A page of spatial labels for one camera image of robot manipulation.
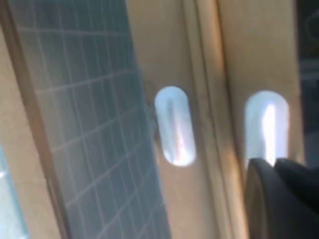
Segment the oval hole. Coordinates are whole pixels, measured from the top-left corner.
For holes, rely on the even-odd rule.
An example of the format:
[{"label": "oval hole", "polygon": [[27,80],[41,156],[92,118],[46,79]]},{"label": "oval hole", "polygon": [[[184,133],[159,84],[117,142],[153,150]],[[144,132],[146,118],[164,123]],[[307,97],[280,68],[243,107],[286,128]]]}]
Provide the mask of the oval hole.
[{"label": "oval hole", "polygon": [[196,147],[187,95],[178,87],[165,87],[155,97],[155,109],[165,158],[175,166],[190,165]]},{"label": "oval hole", "polygon": [[245,109],[246,162],[288,156],[289,108],[286,100],[272,91],[260,91],[249,98]]}]

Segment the black curved object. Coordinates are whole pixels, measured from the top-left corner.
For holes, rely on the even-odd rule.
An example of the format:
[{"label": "black curved object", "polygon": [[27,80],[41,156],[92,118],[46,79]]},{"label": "black curved object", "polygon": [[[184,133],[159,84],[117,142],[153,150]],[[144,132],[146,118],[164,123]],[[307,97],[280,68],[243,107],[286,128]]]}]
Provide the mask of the black curved object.
[{"label": "black curved object", "polygon": [[319,216],[262,159],[249,162],[245,204],[251,239],[318,239]]}]

